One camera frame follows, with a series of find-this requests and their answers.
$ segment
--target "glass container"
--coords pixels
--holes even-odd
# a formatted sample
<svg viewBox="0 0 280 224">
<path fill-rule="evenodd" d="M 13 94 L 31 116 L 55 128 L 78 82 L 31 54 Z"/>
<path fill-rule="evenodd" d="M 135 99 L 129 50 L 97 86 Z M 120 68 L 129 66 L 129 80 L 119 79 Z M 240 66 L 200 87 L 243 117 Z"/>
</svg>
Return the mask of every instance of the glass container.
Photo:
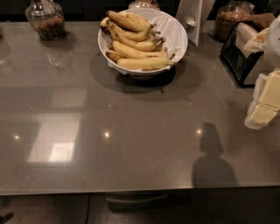
<svg viewBox="0 0 280 224">
<path fill-rule="evenodd" d="M 55 40 L 64 36 L 62 8 L 53 0 L 31 0 L 25 15 L 41 39 Z"/>
<path fill-rule="evenodd" d="M 231 0 L 228 4 L 221 6 L 215 20 L 215 37 L 225 42 L 232 27 L 241 21 L 249 20 L 252 14 L 250 2 Z"/>
<path fill-rule="evenodd" d="M 140 1 L 133 1 L 129 4 L 129 9 L 134 8 L 150 8 L 154 10 L 160 10 L 160 5 L 157 0 L 140 0 Z"/>
</svg>

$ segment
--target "dark cabinet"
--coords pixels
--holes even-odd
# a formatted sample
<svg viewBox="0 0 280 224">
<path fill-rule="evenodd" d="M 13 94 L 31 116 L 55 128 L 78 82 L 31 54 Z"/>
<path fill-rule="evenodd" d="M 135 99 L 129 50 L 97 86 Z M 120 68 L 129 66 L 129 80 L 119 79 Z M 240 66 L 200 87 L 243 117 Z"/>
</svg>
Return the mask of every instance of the dark cabinet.
<svg viewBox="0 0 280 224">
<path fill-rule="evenodd" d="M 61 5 L 65 20 L 100 21 L 106 11 L 123 11 L 128 9 L 133 0 L 54 0 Z M 179 0 L 158 0 L 161 10 L 175 16 Z M 0 0 L 0 21 L 26 21 L 25 9 L 30 0 Z"/>
</svg>

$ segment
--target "white bowl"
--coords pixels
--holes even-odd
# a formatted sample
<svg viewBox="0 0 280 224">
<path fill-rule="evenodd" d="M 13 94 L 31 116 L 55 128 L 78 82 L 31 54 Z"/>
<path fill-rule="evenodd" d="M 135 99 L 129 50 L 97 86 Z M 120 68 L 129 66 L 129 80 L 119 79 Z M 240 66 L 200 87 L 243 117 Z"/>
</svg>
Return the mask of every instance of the white bowl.
<svg viewBox="0 0 280 224">
<path fill-rule="evenodd" d="M 166 38 L 166 41 L 164 42 L 164 47 L 167 47 L 168 49 L 168 56 L 171 56 L 173 53 L 175 53 L 175 57 L 172 59 L 172 61 L 179 62 L 184 57 L 188 45 L 188 38 L 185 28 L 176 18 L 170 16 L 169 14 L 163 11 L 147 8 L 135 8 L 128 9 L 126 11 L 130 11 L 143 16 L 151 24 L 157 23 L 155 29 L 161 31 L 161 37 Z M 111 43 L 112 38 L 108 34 L 105 34 L 104 31 L 99 30 L 99 48 L 104 57 L 107 59 L 108 65 L 110 67 L 113 67 L 115 70 L 119 71 L 121 74 L 129 74 L 130 76 L 138 79 L 150 79 L 155 75 L 161 74 L 162 72 L 171 68 L 170 66 L 166 66 L 164 68 L 154 71 L 141 71 L 129 70 L 120 67 L 106 56 L 106 51 L 109 49 L 109 46 L 111 46 Z"/>
</svg>

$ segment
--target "bunch of bananas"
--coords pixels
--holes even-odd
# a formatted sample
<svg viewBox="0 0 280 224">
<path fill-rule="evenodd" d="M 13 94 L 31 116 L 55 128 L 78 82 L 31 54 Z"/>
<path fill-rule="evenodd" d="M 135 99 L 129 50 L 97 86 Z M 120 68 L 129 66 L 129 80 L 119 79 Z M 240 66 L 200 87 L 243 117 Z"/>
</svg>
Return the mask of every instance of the bunch of bananas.
<svg viewBox="0 0 280 224">
<path fill-rule="evenodd" d="M 167 57 L 167 49 L 163 48 L 165 38 L 158 36 L 160 31 L 155 26 L 132 12 L 107 11 L 101 28 L 108 31 L 113 41 L 106 56 L 130 70 L 151 71 L 173 66 L 175 55 Z"/>
</svg>

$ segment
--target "glass jar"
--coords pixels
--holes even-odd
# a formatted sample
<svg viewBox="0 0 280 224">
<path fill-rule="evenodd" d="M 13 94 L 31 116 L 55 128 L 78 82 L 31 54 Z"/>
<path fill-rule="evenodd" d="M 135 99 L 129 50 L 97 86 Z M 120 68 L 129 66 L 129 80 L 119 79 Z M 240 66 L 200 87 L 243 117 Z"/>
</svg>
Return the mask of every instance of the glass jar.
<svg viewBox="0 0 280 224">
<path fill-rule="evenodd" d="M 41 39 L 55 40 L 64 36 L 62 8 L 53 0 L 31 0 L 25 15 Z"/>
<path fill-rule="evenodd" d="M 215 37 L 225 42 L 234 24 L 249 20 L 251 13 L 248 1 L 231 0 L 228 4 L 221 6 L 215 20 Z"/>
<path fill-rule="evenodd" d="M 157 0 L 139 0 L 129 4 L 129 9 L 133 8 L 150 8 L 159 11 L 160 5 Z"/>
</svg>

